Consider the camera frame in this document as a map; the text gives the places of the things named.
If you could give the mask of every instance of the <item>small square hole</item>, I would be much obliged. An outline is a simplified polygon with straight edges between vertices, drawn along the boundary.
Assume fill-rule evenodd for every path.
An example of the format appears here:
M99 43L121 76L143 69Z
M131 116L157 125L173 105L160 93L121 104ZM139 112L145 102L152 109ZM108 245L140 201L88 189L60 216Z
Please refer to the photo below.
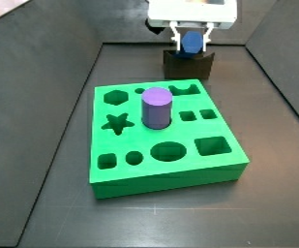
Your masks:
M224 137L196 139L195 147L200 156L209 156L232 152Z
M192 111L179 112L183 121L195 121L195 114Z
M212 109L203 109L199 111L203 119L215 119L216 114Z
M116 166L116 157L113 153L103 154L99 156L99 169L105 170Z

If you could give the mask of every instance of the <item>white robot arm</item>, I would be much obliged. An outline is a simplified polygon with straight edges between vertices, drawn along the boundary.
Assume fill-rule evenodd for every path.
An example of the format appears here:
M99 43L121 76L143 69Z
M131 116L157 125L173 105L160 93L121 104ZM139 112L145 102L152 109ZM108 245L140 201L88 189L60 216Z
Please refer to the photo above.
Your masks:
M148 0L148 25L171 27L172 41L180 50L180 33L176 28L200 28L203 34L203 51L211 42L212 30L229 29L236 20L236 0Z

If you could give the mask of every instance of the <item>star-shaped hole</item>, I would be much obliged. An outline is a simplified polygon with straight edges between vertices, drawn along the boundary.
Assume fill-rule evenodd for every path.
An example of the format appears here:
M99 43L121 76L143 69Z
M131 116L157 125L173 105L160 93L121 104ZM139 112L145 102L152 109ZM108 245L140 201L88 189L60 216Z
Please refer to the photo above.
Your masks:
M123 129L132 127L133 123L127 121L128 113L123 113L119 116L111 114L107 115L107 124L103 125L103 130L112 129L113 133L119 136L123 133Z

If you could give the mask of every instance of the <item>shape sorter board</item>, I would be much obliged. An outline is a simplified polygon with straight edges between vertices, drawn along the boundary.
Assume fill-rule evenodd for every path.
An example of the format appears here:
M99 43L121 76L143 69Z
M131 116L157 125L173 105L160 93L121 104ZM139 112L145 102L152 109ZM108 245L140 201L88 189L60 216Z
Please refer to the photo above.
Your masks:
M171 124L141 121L141 93L172 93ZM248 164L196 79L95 88L89 183L97 199L236 180Z

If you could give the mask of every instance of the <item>dark gray table surface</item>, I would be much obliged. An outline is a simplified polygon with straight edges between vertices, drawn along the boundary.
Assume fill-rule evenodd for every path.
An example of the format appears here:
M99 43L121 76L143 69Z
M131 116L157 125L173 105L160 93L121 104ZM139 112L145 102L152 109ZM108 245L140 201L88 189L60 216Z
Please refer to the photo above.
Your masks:
M96 201L93 87L161 80L165 46L104 46L20 247L299 247L299 119L244 47L216 52L211 94L251 163L235 182Z

